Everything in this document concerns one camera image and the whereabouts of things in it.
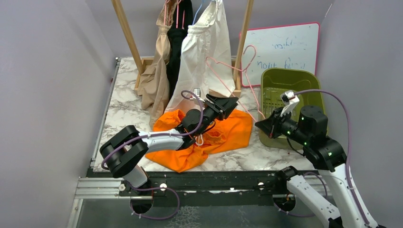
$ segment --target marble table top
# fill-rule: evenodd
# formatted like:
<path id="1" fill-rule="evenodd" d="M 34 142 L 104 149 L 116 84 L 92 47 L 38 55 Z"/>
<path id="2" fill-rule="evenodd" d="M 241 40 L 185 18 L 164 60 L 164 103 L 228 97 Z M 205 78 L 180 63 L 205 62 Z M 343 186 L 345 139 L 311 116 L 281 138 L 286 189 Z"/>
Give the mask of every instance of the marble table top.
<path id="1" fill-rule="evenodd" d="M 107 111 L 100 146 L 127 125 L 132 124 L 143 131 L 151 130 L 148 125 L 148 111 L 141 109 L 141 97 L 138 97 L 134 92 L 136 78 L 137 69 L 133 58 L 122 58 Z M 255 88 L 255 94 L 258 93 L 259 88 Z M 242 89 L 240 102 L 257 119 L 257 104 L 249 88 Z M 105 171 L 101 168 L 101 162 L 102 156 L 98 152 L 94 165 L 95 172 Z M 170 171 L 170 169 L 145 157 L 140 160 L 139 165 L 146 171 Z M 209 155 L 202 165 L 189 171 L 280 170 L 289 165 L 299 170 L 314 169 L 306 158 L 291 150 L 269 148 L 263 145 L 258 137 L 258 129 L 253 127 L 247 148 Z"/>

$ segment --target clothing rack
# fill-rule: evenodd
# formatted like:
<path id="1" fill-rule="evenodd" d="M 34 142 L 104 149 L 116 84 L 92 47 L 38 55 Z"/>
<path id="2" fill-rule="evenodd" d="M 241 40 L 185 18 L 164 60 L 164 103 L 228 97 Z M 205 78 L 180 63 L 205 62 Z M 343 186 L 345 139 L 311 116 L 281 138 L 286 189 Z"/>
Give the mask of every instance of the clothing rack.
<path id="1" fill-rule="evenodd" d="M 140 58 L 136 43 L 134 42 L 132 31 L 130 30 L 130 26 L 127 21 L 125 11 L 123 10 L 121 1 L 120 0 L 111 0 L 111 1 L 112 1 L 112 5 L 115 9 L 117 18 L 119 19 L 120 26 L 122 27 L 123 33 L 125 35 L 127 44 L 130 48 L 130 52 L 132 53 L 134 62 L 136 63 L 136 66 L 138 69 L 137 81 L 136 81 L 136 84 L 134 87 L 134 90 L 137 90 L 140 75 L 145 71 L 145 68 L 152 63 L 153 59 L 152 58 L 143 58 L 143 59 Z M 235 61 L 232 62 L 232 65 L 238 69 L 240 68 L 240 60 L 242 57 L 243 47 L 245 45 L 246 32 L 247 32 L 248 26 L 249 26 L 250 15 L 252 12 L 252 7 L 253 7 L 253 1 L 254 0 L 248 0 L 246 10 L 245 10 L 245 15 L 243 18 L 242 30 L 240 32 L 240 42 L 238 44 L 237 56 L 236 56 Z M 170 6 L 169 7 L 169 9 L 170 9 L 173 4 L 173 1 L 170 1 L 168 4 L 169 4 L 168 6 Z M 235 96 L 240 97 L 241 85 L 240 85 L 239 71 L 237 71 L 237 70 L 233 71 L 233 78 L 234 78 L 234 83 L 235 83 L 235 90 L 233 93 Z M 210 93 L 212 95 L 221 96 L 220 94 L 218 94 L 214 91 L 210 91 Z"/>

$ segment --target olive green plastic basket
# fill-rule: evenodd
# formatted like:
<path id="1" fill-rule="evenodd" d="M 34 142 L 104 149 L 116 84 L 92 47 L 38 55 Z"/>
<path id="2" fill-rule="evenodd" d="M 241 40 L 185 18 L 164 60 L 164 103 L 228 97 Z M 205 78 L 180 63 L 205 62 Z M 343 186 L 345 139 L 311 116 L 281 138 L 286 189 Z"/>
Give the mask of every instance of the olive green plastic basket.
<path id="1" fill-rule="evenodd" d="M 268 118 L 274 109 L 284 106 L 280 95 L 288 90 L 302 91 L 306 89 L 320 89 L 318 79 L 310 72 L 303 70 L 292 70 L 282 68 L 271 68 L 263 72 L 260 84 L 260 110 Z M 321 93 L 304 93 L 298 95 L 299 103 L 294 108 L 291 119 L 298 121 L 299 111 L 305 105 L 316 105 L 322 108 L 325 113 L 325 106 Z M 270 139 L 262 131 L 259 131 L 259 139 L 265 146 L 281 149 L 289 149 L 285 136 L 277 139 Z M 302 146 L 291 141 L 296 149 Z"/>

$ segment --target gray backdrop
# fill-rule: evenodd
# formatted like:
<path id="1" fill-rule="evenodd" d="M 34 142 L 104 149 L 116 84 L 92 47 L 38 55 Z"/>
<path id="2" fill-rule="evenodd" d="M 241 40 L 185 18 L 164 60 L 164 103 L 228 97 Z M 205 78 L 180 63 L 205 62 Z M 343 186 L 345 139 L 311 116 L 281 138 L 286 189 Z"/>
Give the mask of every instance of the gray backdrop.
<path id="1" fill-rule="evenodd" d="M 401 0 L 336 0 L 322 23 L 317 71 L 350 112 L 351 169 L 364 202 L 391 228 L 403 221 L 402 11 Z M 346 146 L 343 109 L 325 102 L 330 134 Z"/>
<path id="2" fill-rule="evenodd" d="M 206 0 L 202 10 L 208 6 Z M 110 0 L 86 0 L 113 53 L 119 57 L 131 56 L 125 36 Z M 121 0 L 140 56 L 153 56 L 158 28 L 157 17 L 163 8 L 163 0 Z M 192 0 L 193 13 L 202 0 Z M 255 0 L 249 28 L 321 22 L 334 0 Z M 236 55 L 239 32 L 247 0 L 224 0 L 230 31 L 231 51 Z"/>
<path id="3" fill-rule="evenodd" d="M 66 227 L 114 63 L 84 0 L 0 1 L 0 227 Z"/>

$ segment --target pink whiteboard frame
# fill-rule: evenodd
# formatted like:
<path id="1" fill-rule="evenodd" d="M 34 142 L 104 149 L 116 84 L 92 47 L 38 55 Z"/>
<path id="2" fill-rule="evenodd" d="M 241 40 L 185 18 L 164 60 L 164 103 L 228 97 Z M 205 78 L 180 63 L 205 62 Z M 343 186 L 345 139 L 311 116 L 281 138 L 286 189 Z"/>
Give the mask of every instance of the pink whiteboard frame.
<path id="1" fill-rule="evenodd" d="M 317 57 L 319 54 L 319 36 L 320 36 L 320 24 L 319 22 L 308 22 L 308 23 L 299 23 L 299 24 L 291 24 L 291 25 L 279 25 L 279 26 L 272 26 L 272 27 L 262 27 L 262 28 L 250 28 L 248 31 L 253 31 L 253 30 L 260 30 L 260 29 L 273 29 L 273 28 L 279 28 L 279 27 L 290 27 L 290 26 L 297 26 L 297 25 L 308 25 L 308 24 L 317 24 L 319 29 L 317 33 L 317 48 L 316 48 L 316 63 L 315 63 L 315 76 L 316 76 L 316 70 L 317 70 Z M 242 69 L 242 59 L 240 62 L 240 69 Z M 243 78 L 243 72 L 241 72 L 240 75 L 240 85 L 243 88 L 249 88 L 249 85 L 244 85 L 242 83 L 242 78 Z"/>

